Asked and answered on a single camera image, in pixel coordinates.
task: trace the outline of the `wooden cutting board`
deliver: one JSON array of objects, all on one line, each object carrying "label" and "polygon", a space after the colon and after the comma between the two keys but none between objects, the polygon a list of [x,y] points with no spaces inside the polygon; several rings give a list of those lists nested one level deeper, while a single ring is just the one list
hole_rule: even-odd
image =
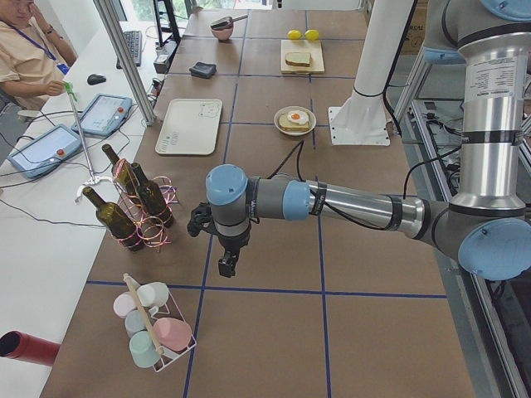
[{"label": "wooden cutting board", "polygon": [[[309,66],[291,66],[285,63],[288,52],[309,52]],[[280,43],[280,71],[282,73],[324,73],[323,50],[321,40],[283,40]]]}]

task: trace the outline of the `keyboard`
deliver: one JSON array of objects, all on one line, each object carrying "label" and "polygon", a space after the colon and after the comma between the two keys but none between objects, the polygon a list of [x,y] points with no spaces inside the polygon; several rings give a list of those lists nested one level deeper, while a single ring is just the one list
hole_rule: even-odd
[{"label": "keyboard", "polygon": [[[140,66],[142,63],[142,32],[141,31],[125,31],[125,42],[129,48],[129,52],[133,57],[134,64]],[[119,64],[119,59],[116,59],[116,68],[122,69]]]}]

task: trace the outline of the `fried egg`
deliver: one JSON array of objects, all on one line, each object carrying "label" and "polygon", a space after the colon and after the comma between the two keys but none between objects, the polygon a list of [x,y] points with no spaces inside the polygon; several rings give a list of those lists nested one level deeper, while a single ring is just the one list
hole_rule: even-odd
[{"label": "fried egg", "polygon": [[309,116],[303,110],[291,110],[287,117],[291,123],[295,124],[307,124],[309,122]]}]

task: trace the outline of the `wine bottle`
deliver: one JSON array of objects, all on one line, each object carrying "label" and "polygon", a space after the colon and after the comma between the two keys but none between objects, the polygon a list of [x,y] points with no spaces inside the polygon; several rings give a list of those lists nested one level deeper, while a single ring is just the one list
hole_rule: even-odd
[{"label": "wine bottle", "polygon": [[116,203],[104,201],[91,187],[83,188],[83,195],[96,207],[96,218],[123,246],[132,251],[144,247],[144,241],[137,233],[136,225]]},{"label": "wine bottle", "polygon": [[124,161],[120,164],[120,170],[116,172],[119,157],[114,151],[113,147],[106,143],[101,147],[101,149],[103,152],[105,152],[105,155],[107,155],[107,158],[109,158],[110,162],[113,163],[113,176],[116,176],[115,180],[118,185],[120,185],[120,187],[127,192],[127,196],[135,205],[140,205],[140,200],[137,198],[136,191],[134,190],[135,184],[133,181],[133,171],[131,170],[131,164],[124,159]]},{"label": "wine bottle", "polygon": [[132,163],[131,169],[138,182],[138,185],[135,187],[137,196],[146,212],[150,216],[160,218],[164,226],[171,226],[174,221],[172,210],[169,208],[168,203],[166,203],[160,187],[156,182],[148,180],[138,163]]}]

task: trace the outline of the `lemon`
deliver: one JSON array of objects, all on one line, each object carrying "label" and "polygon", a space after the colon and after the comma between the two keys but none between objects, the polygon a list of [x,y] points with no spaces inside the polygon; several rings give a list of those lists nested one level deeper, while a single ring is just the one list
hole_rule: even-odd
[{"label": "lemon", "polygon": [[309,29],[304,34],[307,40],[317,40],[319,39],[319,31],[316,31],[315,29]]},{"label": "lemon", "polygon": [[288,39],[290,40],[298,40],[302,37],[302,33],[300,31],[297,31],[296,29],[292,29],[288,32]]}]

